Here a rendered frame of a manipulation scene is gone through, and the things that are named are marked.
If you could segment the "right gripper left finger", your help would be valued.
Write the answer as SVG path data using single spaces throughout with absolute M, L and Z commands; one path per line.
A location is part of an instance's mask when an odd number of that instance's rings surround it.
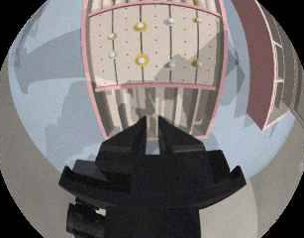
M 99 152 L 131 152 L 133 155 L 144 155 L 147 150 L 147 130 L 145 128 L 147 128 L 147 115 L 144 115 L 133 126 L 125 128 L 124 131 L 101 143 Z

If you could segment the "pink jewelry box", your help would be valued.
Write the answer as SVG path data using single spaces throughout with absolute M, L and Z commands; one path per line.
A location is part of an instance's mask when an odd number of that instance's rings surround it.
M 250 53 L 247 114 L 263 131 L 290 111 L 304 130 L 304 71 L 293 44 L 257 0 L 231 1 L 242 21 Z

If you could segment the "beige jewelry tray with pink rim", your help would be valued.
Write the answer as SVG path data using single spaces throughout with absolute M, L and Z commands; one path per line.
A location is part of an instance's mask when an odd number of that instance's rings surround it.
M 175 20 L 172 27 L 164 23 L 168 17 Z M 140 21 L 148 24 L 144 32 L 135 31 Z M 115 40 L 108 39 L 111 33 Z M 81 51 L 105 140 L 144 115 L 148 140 L 158 140 L 158 115 L 196 139 L 208 138 L 227 70 L 223 0 L 84 0 Z M 116 59 L 109 57 L 113 51 Z M 138 55 L 149 57 L 147 66 L 136 64 Z M 174 70 L 164 66 L 167 60 L 175 60 Z M 202 60 L 202 67 L 194 67 L 194 60 Z

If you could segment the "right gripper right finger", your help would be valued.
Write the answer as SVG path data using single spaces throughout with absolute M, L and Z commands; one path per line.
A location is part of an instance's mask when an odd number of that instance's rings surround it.
M 160 155 L 191 154 L 191 152 L 206 151 L 203 142 L 172 126 L 160 115 L 158 115 L 158 142 Z

